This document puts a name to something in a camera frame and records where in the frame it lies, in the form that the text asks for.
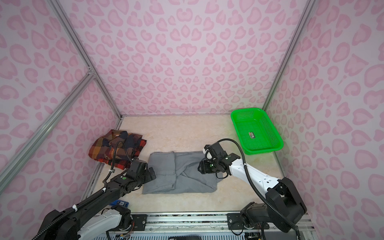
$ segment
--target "red plaid fabric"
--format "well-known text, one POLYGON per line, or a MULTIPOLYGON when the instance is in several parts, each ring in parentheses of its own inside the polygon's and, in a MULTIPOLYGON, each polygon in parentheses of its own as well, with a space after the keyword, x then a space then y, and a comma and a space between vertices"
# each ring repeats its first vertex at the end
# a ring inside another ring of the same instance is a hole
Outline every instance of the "red plaid fabric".
POLYGON ((98 138, 89 150, 89 156, 108 165, 112 164, 113 152, 116 149, 115 166, 120 169, 129 168, 131 162, 128 160, 123 144, 127 149, 128 156, 132 159, 138 157, 143 149, 146 140, 142 135, 128 133, 127 131, 110 130, 106 135, 98 138))

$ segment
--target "robotic arm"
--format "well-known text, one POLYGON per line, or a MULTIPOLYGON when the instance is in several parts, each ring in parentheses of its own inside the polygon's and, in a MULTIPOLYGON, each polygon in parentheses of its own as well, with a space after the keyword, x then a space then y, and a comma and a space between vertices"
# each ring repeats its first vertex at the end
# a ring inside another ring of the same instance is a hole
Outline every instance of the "robotic arm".
POLYGON ((199 172, 202 174, 223 172, 238 177, 250 184, 263 200, 264 204, 251 202, 240 211, 245 227, 253 228, 259 222, 272 222, 283 232, 293 228, 298 233, 295 224, 306 213, 307 208, 290 179, 284 177, 280 180, 247 165, 239 144, 232 139, 222 139, 212 145, 206 145, 204 151, 205 159, 199 164, 199 172), (228 155, 219 143, 224 140, 234 142, 242 157, 234 153, 228 155))
POLYGON ((105 214, 95 216, 108 204, 156 178, 153 168, 137 157, 129 169, 113 177, 104 188, 84 201, 62 212, 48 213, 33 240, 88 240, 113 228, 121 231, 133 227, 131 211, 119 205, 111 207, 105 214))

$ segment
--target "plastic basket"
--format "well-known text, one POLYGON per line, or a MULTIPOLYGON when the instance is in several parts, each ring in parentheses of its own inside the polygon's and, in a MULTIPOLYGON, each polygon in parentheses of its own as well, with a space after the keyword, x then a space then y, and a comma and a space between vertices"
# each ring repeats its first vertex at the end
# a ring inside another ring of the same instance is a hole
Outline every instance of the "plastic basket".
POLYGON ((262 109, 237 109, 231 113, 231 118, 245 154, 273 152, 283 148, 283 140, 262 109))

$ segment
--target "patterned wall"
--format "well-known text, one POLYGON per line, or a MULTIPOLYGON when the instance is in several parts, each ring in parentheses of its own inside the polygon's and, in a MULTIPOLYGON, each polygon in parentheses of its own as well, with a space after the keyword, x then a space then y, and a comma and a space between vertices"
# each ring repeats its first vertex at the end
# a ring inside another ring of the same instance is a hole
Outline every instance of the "patterned wall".
POLYGON ((44 0, 0 3, 0 171, 87 71, 44 0))
POLYGON ((306 0, 63 0, 124 114, 261 107, 306 0))
POLYGON ((0 195, 1 239, 31 239, 47 213, 80 201, 96 163, 88 150, 116 121, 100 89, 91 82, 0 195))
POLYGON ((320 239, 384 239, 383 8, 320 1, 268 110, 320 239))

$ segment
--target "folded gray garment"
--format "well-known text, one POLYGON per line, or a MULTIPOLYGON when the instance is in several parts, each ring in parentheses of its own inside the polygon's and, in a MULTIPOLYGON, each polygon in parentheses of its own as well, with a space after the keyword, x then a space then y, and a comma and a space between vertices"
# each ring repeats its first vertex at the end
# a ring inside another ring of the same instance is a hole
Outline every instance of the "folded gray garment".
POLYGON ((201 174, 197 168, 204 158, 200 152, 154 152, 148 167, 153 167, 156 179, 143 186, 143 194, 178 194, 214 192, 221 181, 215 174, 201 174))

